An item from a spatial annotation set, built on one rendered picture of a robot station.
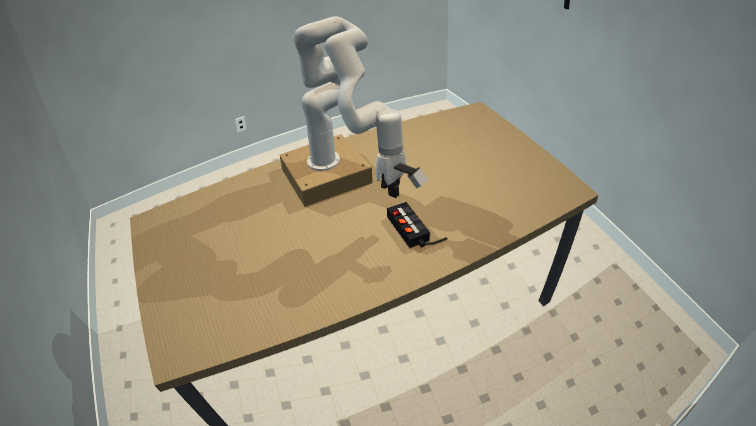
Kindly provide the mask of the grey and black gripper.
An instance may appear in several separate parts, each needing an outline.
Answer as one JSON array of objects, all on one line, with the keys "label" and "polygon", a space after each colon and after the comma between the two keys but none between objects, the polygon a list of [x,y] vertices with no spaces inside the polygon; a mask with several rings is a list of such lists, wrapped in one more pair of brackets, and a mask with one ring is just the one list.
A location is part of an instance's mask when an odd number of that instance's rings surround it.
[{"label": "grey and black gripper", "polygon": [[399,196],[398,185],[400,184],[401,176],[404,174],[404,172],[394,169],[394,166],[396,166],[399,163],[406,165],[405,152],[402,152],[402,153],[396,156],[384,156],[380,153],[377,155],[377,162],[376,162],[377,181],[378,182],[381,181],[381,188],[383,189],[388,188],[388,195],[394,198],[397,198]]}]

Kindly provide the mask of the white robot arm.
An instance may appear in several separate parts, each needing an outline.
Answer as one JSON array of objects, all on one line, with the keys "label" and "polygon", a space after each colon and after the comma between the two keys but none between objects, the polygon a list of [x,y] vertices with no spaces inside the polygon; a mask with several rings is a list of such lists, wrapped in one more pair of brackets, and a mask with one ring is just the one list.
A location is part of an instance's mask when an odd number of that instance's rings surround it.
[{"label": "white robot arm", "polygon": [[[329,57],[324,58],[323,50],[318,45],[323,42]],[[359,109],[353,105],[354,87],[365,74],[357,54],[368,45],[365,33],[341,17],[330,17],[297,29],[294,44],[299,54],[304,85],[314,88],[328,82],[307,92],[301,100],[310,149],[308,167],[325,171],[334,168],[340,161],[340,156],[335,152],[332,119],[326,114],[335,106],[338,106],[347,128],[354,134],[377,126],[380,154],[396,156],[402,153],[402,119],[398,111],[379,101]]]}]

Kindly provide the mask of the black power strip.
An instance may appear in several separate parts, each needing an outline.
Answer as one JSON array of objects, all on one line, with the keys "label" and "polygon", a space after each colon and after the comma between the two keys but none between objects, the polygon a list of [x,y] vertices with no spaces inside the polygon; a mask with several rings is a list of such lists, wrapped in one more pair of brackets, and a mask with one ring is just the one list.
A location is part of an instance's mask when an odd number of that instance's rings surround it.
[{"label": "black power strip", "polygon": [[430,231],[407,202],[387,208],[387,218],[409,248],[418,245],[422,248],[448,239],[445,237],[435,242],[426,243],[430,241]]}]

